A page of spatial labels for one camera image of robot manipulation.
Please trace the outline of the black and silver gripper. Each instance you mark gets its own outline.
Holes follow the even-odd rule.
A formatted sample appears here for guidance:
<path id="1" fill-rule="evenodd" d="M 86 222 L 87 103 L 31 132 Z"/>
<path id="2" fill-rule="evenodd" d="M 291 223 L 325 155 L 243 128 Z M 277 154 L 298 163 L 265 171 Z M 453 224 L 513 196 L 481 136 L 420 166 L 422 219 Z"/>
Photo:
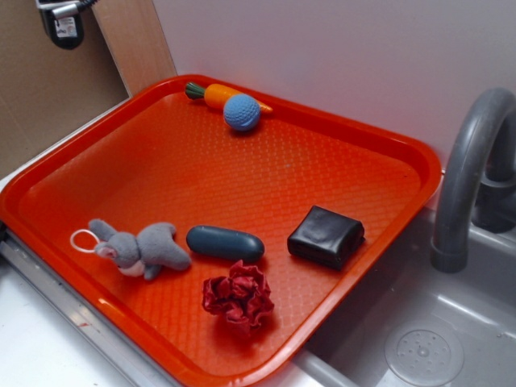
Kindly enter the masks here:
<path id="1" fill-rule="evenodd" d="M 64 50 L 73 50 L 81 45 L 85 36 L 81 13 L 96 3 L 96 0 L 35 0 L 47 37 Z"/>

